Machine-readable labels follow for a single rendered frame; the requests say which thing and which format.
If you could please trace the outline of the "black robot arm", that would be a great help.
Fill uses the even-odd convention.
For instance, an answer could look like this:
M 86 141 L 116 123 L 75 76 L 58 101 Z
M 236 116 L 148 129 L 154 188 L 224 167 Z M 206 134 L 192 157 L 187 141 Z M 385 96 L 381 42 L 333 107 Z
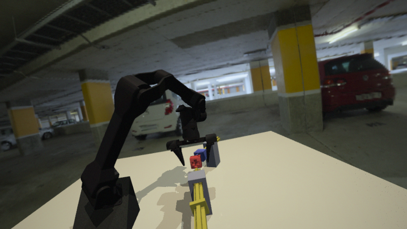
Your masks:
M 150 86 L 154 84 L 157 85 Z M 155 70 L 121 77 L 114 94 L 115 110 L 96 158 L 81 175 L 81 188 L 94 210 L 122 204 L 122 184 L 116 184 L 119 178 L 114 168 L 116 160 L 135 118 L 166 90 L 179 95 L 192 107 L 179 105 L 176 109 L 181 124 L 206 120 L 205 96 L 182 84 L 171 73 Z

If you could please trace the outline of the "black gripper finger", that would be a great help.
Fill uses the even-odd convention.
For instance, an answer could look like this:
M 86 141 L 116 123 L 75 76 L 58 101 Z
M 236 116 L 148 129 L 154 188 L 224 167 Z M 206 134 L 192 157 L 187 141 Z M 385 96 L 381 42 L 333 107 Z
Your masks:
M 179 160 L 181 161 L 181 163 L 183 164 L 183 166 L 185 166 L 185 161 L 184 161 L 183 153 L 181 151 L 181 147 L 179 147 L 178 149 L 171 150 L 171 152 L 174 152 L 176 154 L 176 156 L 179 158 Z
M 209 162 L 210 149 L 212 145 L 214 145 L 214 143 L 206 144 L 207 162 Z

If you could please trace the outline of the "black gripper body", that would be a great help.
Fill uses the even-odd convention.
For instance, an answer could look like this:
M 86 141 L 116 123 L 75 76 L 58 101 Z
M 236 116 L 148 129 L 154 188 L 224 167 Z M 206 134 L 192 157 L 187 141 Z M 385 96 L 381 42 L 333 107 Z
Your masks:
M 202 143 L 202 142 L 207 142 L 207 144 L 210 144 L 210 143 L 217 142 L 216 134 L 208 134 L 205 137 L 199 138 L 197 122 L 182 124 L 182 130 L 183 130 L 184 140 L 183 141 L 179 141 L 179 140 L 168 141 L 166 144 L 167 150 L 178 149 L 180 145 L 188 145 L 188 144 Z M 194 139 L 196 139 L 196 140 L 194 140 Z M 189 140 L 190 140 L 190 142 L 187 142 Z

